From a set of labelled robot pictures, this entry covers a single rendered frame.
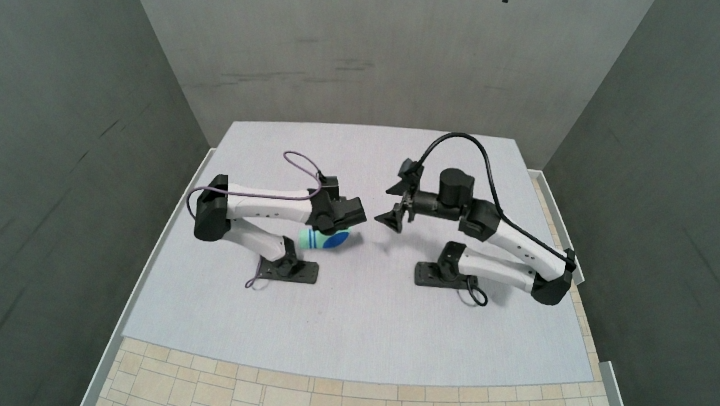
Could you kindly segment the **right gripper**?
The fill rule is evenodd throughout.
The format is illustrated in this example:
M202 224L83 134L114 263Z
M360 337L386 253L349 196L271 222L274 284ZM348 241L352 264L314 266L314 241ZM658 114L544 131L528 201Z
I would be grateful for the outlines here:
M385 224L396 233L401 234L403 229L402 221L406 210L408 211L409 216L407 223L412 223L412 221L415 220L416 214L430 217L435 216L436 218L437 211L435 211L435 209L437 210L438 206L438 194L421 191L419 182L418 188L411 199L410 189L411 186L402 179L392 187L388 188L385 191L386 194L403 196L401 202L395 202L391 211L375 216L374 220Z

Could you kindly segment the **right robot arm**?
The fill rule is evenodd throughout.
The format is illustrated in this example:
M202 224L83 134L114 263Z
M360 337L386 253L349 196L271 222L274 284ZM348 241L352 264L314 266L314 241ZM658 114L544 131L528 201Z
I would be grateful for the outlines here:
M406 170L416 164L417 161L408 157L402 162L397 174L412 186L411 199L425 168L422 165L418 170L407 174ZM573 275L569 271L572 266L566 263L566 258L571 259L574 264L575 251L570 248L562 251L549 245L555 250L553 251L505 221L499 215L495 204L473 197L474 184L475 178L461 169L444 169L439 176L440 201L437 199L439 205L438 211L435 210L436 218L454 222L460 219L458 231L482 243L487 241L496 245L525 263L485 255L468 248L467 244L448 241L437 263L417 262L416 282L468 287L467 278L472 275L471 287L477 287L477 276L480 276L514 286L531 294L530 296L541 304L559 304L571 288Z

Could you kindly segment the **mint green and blue sock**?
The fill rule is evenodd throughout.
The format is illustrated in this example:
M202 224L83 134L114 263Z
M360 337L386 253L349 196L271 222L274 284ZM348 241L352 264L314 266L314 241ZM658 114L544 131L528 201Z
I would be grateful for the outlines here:
M332 236L321 235L318 231L313 232L312 229L300 230L300 249L336 247L346 240L351 228L352 227L349 227L348 230L339 230Z

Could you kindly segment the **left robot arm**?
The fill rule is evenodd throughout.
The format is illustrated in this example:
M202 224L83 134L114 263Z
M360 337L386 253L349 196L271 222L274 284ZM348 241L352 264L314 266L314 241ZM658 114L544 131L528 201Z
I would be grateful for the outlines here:
M316 189L254 189L228 183L228 175L219 174L207 187L227 190L228 194L204 190L198 196L193 234L204 242L226 240L261 254L257 277L315 283L318 263L302 260L297 263L292 239L267 232L244 219L277 218L318 225L318 231L325 236L367 221L359 197L340 202L337 176L324 176L322 172L315 176L321 189L310 198L301 198Z

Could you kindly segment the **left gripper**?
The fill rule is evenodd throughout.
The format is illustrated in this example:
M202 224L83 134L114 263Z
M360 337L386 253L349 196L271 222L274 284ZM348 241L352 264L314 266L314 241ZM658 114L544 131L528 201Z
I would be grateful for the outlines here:
M346 196L339 196L339 198L340 198L340 202L344 202L344 201L347 200ZM339 229L339 230L347 230L347 229L349 229L349 228L346 228L346 227L345 227L345 228L342 228L342 229ZM339 231L339 230L338 230L338 231ZM316 226L312 226L312 231L317 231Z

